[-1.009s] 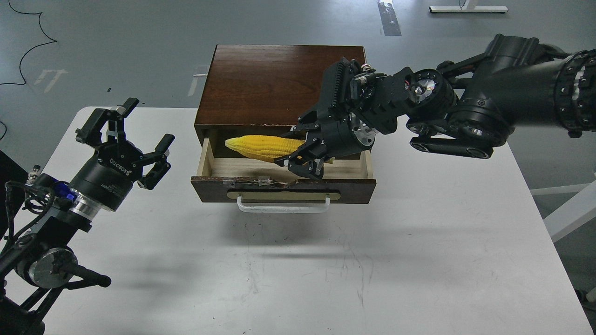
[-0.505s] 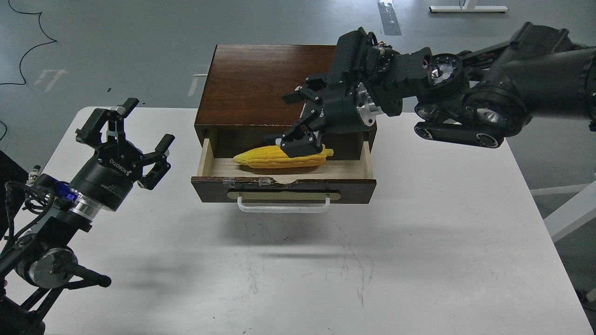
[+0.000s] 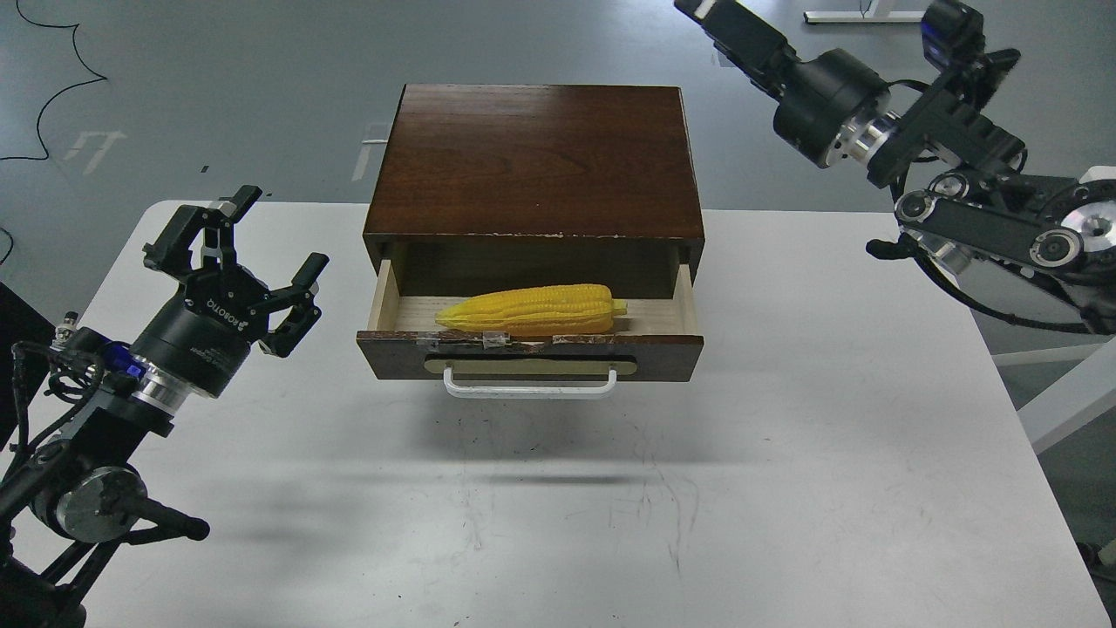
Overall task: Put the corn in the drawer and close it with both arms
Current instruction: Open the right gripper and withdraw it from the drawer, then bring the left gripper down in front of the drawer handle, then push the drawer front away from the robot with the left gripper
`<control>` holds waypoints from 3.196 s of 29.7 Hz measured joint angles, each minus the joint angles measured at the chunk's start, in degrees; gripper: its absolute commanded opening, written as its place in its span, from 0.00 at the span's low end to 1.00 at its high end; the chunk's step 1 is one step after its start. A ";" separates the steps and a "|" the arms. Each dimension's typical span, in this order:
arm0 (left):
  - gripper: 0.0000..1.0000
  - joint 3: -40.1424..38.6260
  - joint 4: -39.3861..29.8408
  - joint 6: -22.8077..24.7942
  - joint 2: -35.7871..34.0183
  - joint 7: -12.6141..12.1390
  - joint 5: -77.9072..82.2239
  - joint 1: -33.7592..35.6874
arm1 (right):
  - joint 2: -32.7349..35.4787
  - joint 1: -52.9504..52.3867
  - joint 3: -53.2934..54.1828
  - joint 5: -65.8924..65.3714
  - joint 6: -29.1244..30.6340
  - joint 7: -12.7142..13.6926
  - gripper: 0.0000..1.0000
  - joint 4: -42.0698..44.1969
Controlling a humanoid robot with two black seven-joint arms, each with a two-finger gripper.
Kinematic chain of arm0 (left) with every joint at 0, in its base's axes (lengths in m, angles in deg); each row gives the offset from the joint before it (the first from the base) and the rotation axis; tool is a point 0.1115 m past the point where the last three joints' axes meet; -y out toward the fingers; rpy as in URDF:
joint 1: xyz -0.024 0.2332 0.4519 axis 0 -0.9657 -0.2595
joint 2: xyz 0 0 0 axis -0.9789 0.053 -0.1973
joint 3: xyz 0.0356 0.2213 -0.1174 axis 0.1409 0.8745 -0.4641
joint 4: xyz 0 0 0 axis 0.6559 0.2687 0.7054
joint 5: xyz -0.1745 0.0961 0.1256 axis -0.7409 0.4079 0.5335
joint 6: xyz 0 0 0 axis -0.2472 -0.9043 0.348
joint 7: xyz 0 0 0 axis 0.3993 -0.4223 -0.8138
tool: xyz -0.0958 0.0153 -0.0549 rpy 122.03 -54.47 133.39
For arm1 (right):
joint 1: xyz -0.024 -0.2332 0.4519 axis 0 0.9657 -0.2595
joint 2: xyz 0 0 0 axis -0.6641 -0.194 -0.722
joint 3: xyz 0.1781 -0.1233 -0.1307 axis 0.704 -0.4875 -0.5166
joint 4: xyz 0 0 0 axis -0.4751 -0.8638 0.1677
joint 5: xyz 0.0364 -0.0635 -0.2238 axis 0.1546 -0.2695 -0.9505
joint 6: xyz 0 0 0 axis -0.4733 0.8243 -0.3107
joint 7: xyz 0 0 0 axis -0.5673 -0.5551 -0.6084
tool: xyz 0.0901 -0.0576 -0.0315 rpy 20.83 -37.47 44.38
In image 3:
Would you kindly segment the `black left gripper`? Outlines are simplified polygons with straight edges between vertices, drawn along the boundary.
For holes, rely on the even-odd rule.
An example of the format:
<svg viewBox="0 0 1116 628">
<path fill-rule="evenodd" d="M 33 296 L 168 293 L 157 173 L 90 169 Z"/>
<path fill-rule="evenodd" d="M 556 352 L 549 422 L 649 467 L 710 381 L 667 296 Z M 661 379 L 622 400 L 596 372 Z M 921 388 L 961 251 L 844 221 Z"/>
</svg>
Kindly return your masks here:
<svg viewBox="0 0 1116 628">
<path fill-rule="evenodd" d="M 145 267 L 183 278 L 131 351 L 211 398 L 227 390 L 256 339 L 263 352 L 287 358 L 323 317 L 314 297 L 329 257 L 310 253 L 291 286 L 272 291 L 238 265 L 234 226 L 260 196 L 261 189 L 244 184 L 206 207 L 183 204 L 143 247 Z M 288 313 L 270 329 L 277 311 Z"/>
</svg>

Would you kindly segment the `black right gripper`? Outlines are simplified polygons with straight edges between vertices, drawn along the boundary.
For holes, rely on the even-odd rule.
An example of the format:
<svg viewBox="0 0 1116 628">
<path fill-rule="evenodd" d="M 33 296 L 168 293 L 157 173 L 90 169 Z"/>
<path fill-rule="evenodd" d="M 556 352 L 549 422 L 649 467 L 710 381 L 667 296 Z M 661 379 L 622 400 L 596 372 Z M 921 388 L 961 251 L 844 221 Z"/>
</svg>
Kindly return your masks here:
<svg viewBox="0 0 1116 628">
<path fill-rule="evenodd" d="M 714 47 L 777 100 L 773 131 L 820 168 L 852 152 L 854 132 L 881 116 L 889 87 L 844 49 L 799 58 L 785 33 L 738 1 L 677 0 Z"/>
</svg>

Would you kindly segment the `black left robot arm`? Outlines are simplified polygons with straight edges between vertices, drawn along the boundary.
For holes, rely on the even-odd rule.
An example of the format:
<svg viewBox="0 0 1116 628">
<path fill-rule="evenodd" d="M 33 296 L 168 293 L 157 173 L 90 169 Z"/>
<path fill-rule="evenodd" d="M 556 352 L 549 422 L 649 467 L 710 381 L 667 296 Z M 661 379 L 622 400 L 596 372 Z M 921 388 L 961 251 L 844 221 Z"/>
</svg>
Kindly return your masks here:
<svg viewBox="0 0 1116 628">
<path fill-rule="evenodd" d="M 3 537 L 4 627 L 81 627 L 83 606 L 119 545 L 206 539 L 210 525 L 150 497 L 129 457 L 167 436 L 192 394 L 218 398 L 251 347 L 286 358 L 323 312 L 311 253 L 290 286 L 269 289 L 235 257 L 235 223 L 262 196 L 246 184 L 206 207 L 183 204 L 144 265 L 177 291 L 134 342 L 112 341 L 67 313 L 50 345 L 12 346 L 13 458 L 3 475 L 3 524 L 29 510 L 69 540 L 41 572 Z"/>
</svg>

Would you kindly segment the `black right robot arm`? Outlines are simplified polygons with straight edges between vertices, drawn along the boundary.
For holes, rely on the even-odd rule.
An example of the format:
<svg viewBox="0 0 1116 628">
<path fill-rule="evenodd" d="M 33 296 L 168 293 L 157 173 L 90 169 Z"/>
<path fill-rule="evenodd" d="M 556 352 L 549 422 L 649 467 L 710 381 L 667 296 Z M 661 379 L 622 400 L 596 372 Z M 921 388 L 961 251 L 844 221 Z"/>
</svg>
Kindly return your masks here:
<svg viewBox="0 0 1116 628">
<path fill-rule="evenodd" d="M 841 49 L 805 61 L 785 33 L 737 1 L 677 1 L 714 47 L 777 102 L 773 131 L 816 167 L 857 160 L 889 189 L 896 242 L 872 240 L 881 261 L 913 259 L 973 311 L 1030 329 L 1113 335 L 1113 177 L 1024 174 L 1028 151 L 983 109 L 1020 59 L 987 51 L 983 17 L 934 1 L 921 20 L 923 52 L 939 71 L 912 80 L 918 97 L 889 112 L 889 83 Z M 953 283 L 987 261 L 1072 307 L 1076 323 L 997 311 Z"/>
</svg>

